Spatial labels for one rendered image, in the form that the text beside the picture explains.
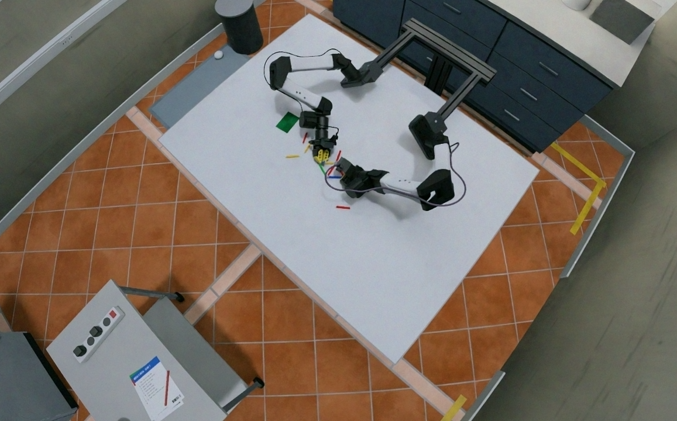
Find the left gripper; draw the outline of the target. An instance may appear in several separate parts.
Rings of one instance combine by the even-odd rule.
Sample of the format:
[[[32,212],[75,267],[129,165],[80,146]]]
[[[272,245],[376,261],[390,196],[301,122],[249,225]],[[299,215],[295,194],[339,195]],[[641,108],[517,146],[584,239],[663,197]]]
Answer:
[[[355,165],[356,170],[352,173],[351,178],[347,178],[347,176],[344,174],[344,176],[340,179],[340,182],[346,186],[348,185],[351,181],[353,181],[355,178],[359,176],[360,171],[364,171],[362,167],[359,165]]]

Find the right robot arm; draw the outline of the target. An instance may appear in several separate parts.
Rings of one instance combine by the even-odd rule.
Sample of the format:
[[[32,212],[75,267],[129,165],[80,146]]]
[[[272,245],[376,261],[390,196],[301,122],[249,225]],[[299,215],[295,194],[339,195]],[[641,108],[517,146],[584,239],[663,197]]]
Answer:
[[[343,57],[342,57],[343,56]],[[290,61],[291,60],[291,61]],[[340,69],[341,70],[340,70]],[[345,78],[340,82],[341,84],[349,84],[359,82],[370,72],[369,69],[357,70],[351,63],[351,60],[340,53],[331,54],[328,56],[318,57],[290,57],[280,56],[274,60],[269,67],[270,70],[270,87],[272,90],[277,88],[280,92],[292,96],[301,103],[312,109],[312,111],[302,111],[299,117],[299,127],[316,130],[328,130],[328,127],[316,125],[321,123],[328,126],[331,115],[332,103],[329,99],[323,98],[318,94],[314,94],[308,89],[304,89],[291,79],[287,78],[288,74],[304,71],[304,70],[340,70],[345,75]],[[363,72],[364,71],[364,72]],[[320,113],[321,112],[321,113]],[[308,122],[306,122],[306,120]],[[312,123],[316,122],[316,123]],[[332,149],[336,146],[338,136],[333,135],[331,138],[319,138],[321,146],[330,147]]]

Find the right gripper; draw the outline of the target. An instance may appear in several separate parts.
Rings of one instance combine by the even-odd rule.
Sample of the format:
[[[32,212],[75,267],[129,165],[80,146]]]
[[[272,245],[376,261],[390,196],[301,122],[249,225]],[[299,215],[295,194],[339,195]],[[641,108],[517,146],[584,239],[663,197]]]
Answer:
[[[321,161],[327,161],[329,159],[329,155],[331,152],[331,149],[328,147],[322,147],[321,146],[321,140],[319,140],[320,137],[325,137],[328,138],[328,131],[327,130],[316,130],[316,140],[310,140],[308,143],[311,143],[312,146],[312,156],[314,159],[321,164]]]

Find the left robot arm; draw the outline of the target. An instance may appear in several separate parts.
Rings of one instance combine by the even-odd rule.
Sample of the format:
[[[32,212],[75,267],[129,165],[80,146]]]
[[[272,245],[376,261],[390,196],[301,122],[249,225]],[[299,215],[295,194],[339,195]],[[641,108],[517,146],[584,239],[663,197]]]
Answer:
[[[453,199],[454,184],[452,183],[450,164],[452,151],[448,136],[444,135],[442,131],[439,133],[432,131],[425,116],[418,118],[411,128],[415,131],[430,159],[435,159],[435,171],[428,178],[423,182],[417,182],[398,178],[390,174],[389,171],[384,170],[360,171],[359,176],[346,185],[345,189],[367,190],[384,187],[396,190],[401,192],[401,194],[387,189],[374,189],[378,194],[395,194],[401,195],[406,199],[411,199],[416,203],[420,203],[424,211],[430,211],[439,206],[425,203],[419,200],[420,198],[431,203],[446,203]],[[343,157],[336,164],[338,163],[340,165],[336,166],[336,171],[343,171],[347,178],[351,178],[352,173],[356,170],[355,166]],[[435,195],[429,200],[430,192],[434,192],[434,190]]]

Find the green rectangular block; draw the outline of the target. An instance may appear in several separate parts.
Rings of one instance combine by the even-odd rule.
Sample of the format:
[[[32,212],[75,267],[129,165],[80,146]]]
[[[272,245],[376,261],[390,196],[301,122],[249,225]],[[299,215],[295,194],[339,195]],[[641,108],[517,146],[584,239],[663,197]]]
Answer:
[[[280,120],[280,122],[275,127],[288,133],[292,129],[292,127],[294,127],[294,124],[298,122],[298,120],[299,120],[298,116],[295,116],[293,113],[287,112],[286,115],[282,118],[282,120]]]

